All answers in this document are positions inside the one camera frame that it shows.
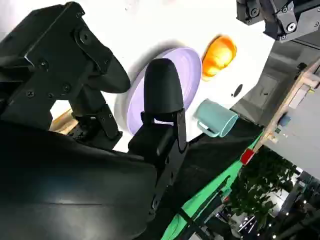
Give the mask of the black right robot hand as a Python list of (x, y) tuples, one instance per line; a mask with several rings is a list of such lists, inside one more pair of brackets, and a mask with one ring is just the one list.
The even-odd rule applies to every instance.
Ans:
[(128, 152), (103, 92), (131, 82), (77, 2), (32, 11), (0, 43), (0, 237), (132, 240), (187, 150), (174, 63), (152, 60)]

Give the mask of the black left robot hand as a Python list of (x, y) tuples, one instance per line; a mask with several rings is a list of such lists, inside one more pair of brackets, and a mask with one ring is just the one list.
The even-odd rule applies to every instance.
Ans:
[(250, 26), (265, 23), (264, 33), (281, 43), (316, 32), (320, 27), (318, 0), (238, 0), (237, 19)]

